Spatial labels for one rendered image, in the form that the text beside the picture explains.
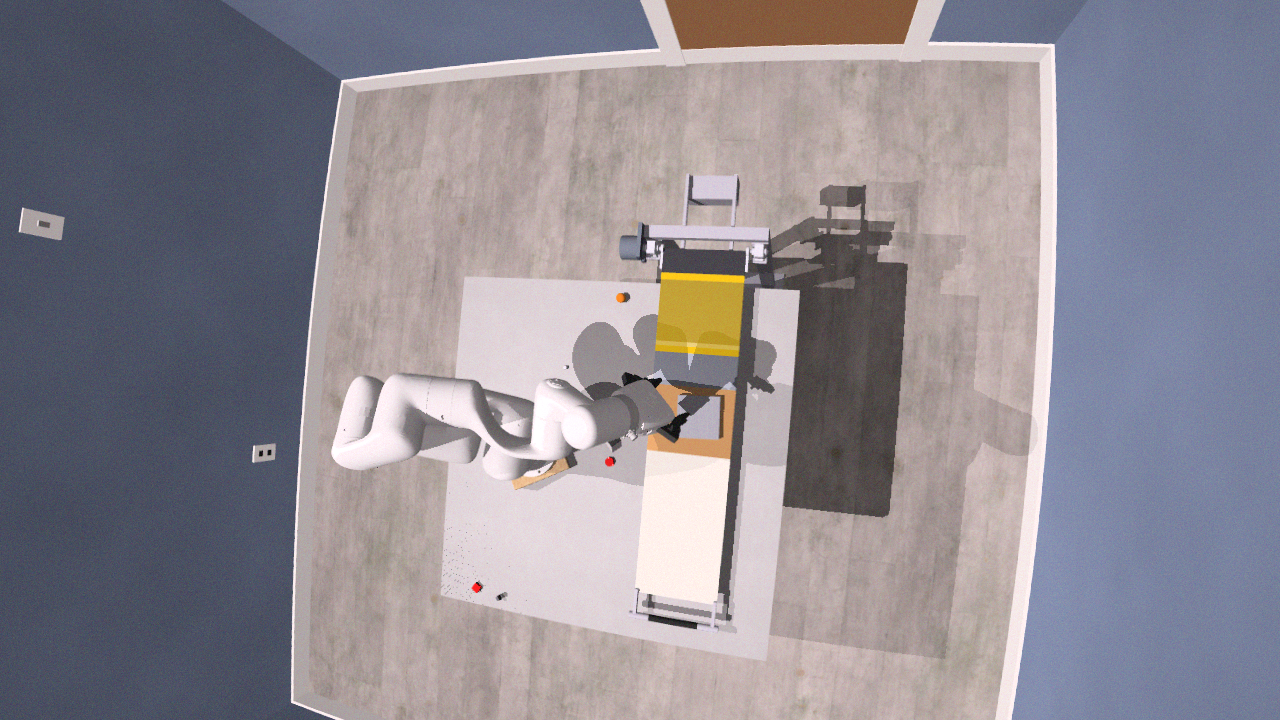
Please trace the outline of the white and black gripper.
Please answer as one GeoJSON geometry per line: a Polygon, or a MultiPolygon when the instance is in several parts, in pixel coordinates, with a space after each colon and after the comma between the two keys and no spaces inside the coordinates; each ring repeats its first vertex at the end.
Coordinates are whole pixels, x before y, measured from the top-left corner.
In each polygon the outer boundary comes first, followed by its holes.
{"type": "Polygon", "coordinates": [[[666,439],[675,443],[678,439],[678,433],[681,432],[680,427],[687,421],[686,418],[690,414],[684,413],[675,416],[673,410],[657,391],[657,386],[660,384],[662,379],[648,379],[646,377],[643,379],[641,377],[632,375],[627,372],[625,372],[621,378],[623,380],[623,387],[616,389],[611,396],[626,395],[637,405],[637,437],[659,433],[660,436],[664,436],[666,439]]]}

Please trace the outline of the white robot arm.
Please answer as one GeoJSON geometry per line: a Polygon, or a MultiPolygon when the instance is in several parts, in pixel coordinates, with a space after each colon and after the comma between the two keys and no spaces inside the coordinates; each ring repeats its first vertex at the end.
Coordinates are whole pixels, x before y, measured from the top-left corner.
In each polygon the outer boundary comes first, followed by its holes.
{"type": "Polygon", "coordinates": [[[618,438],[637,439],[637,424],[628,396],[593,401],[558,378],[539,383],[534,404],[471,379],[397,373],[384,383],[358,375],[346,395],[332,456],[353,470],[415,455],[467,464],[484,439],[484,470],[516,480],[541,475],[572,448],[607,442],[613,454],[622,447],[618,438]]]}

